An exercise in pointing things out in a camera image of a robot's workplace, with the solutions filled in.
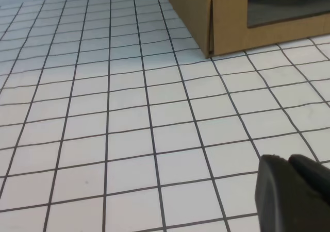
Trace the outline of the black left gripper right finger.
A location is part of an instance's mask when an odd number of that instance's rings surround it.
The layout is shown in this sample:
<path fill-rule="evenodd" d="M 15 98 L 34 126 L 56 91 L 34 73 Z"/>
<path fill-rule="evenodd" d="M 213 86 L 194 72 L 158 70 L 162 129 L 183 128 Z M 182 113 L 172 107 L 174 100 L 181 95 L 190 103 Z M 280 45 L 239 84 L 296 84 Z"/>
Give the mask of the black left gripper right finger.
<path fill-rule="evenodd" d="M 291 155 L 290 165 L 329 204 L 329 168 L 303 155 Z"/>

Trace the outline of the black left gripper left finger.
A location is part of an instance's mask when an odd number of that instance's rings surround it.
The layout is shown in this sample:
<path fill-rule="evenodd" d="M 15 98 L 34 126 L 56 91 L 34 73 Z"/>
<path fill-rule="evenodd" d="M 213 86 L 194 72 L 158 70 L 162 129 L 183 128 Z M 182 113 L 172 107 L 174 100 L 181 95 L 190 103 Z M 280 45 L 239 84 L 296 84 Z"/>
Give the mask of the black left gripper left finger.
<path fill-rule="evenodd" d="M 261 156 L 255 203 L 261 231 L 329 231 L 329 204 L 279 156 Z"/>

